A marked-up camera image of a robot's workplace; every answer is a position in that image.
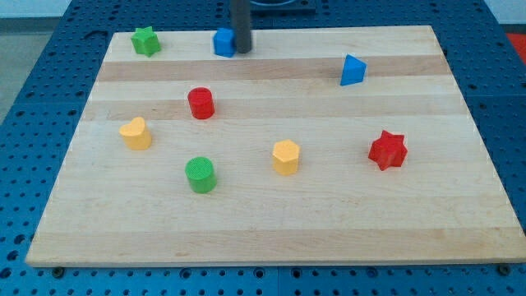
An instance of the toy block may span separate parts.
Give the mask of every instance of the toy block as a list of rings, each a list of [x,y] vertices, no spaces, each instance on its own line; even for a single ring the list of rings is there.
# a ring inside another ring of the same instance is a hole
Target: toy block
[[[235,35],[232,29],[217,29],[214,35],[214,53],[226,58],[231,58],[236,53]]]
[[[121,126],[118,132],[124,144],[132,150],[146,150],[151,145],[150,130],[142,117],[133,118],[130,123]]]
[[[400,167],[408,153],[404,146],[404,135],[393,135],[387,131],[381,132],[381,137],[372,142],[369,159],[378,163],[380,170]]]
[[[362,82],[363,77],[365,76],[366,68],[366,63],[348,54],[345,58],[342,79],[339,84],[341,86],[348,86],[354,83]]]
[[[161,50],[157,34],[151,26],[136,28],[135,34],[131,37],[131,42],[136,53],[144,54],[147,57],[151,57],[152,54]]]
[[[217,184],[214,165],[206,157],[196,157],[188,161],[185,173],[190,188],[196,193],[210,192]]]
[[[197,87],[188,93],[191,115],[197,119],[207,119],[214,115],[212,92],[206,87]]]
[[[298,144],[291,140],[275,143],[272,151],[274,170],[283,176],[296,173],[299,164],[299,151]]]

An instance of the red star block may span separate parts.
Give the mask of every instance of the red star block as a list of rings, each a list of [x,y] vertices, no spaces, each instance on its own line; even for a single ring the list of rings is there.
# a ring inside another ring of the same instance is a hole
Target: red star block
[[[382,131],[380,139],[372,142],[369,159],[376,161],[380,170],[385,170],[390,166],[402,166],[407,153],[404,135],[393,135]]]

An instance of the red cylinder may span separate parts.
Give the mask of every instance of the red cylinder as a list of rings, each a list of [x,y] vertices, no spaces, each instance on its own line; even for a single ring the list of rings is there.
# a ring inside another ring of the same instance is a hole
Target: red cylinder
[[[197,119],[207,119],[215,112],[212,92],[206,87],[197,87],[188,94],[191,115]]]

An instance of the yellow block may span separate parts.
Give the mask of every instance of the yellow block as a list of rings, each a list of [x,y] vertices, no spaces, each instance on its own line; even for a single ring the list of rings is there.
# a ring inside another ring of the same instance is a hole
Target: yellow block
[[[291,140],[279,141],[274,144],[272,152],[273,166],[276,172],[287,176],[298,171],[299,146]]]
[[[142,117],[133,118],[118,130],[124,143],[132,150],[146,150],[151,145],[151,134]]]

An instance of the black metal rod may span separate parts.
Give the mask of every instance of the black metal rod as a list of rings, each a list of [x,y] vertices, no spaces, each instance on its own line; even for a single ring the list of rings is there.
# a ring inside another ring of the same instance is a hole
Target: black metal rod
[[[230,17],[238,53],[252,50],[250,0],[230,0]]]

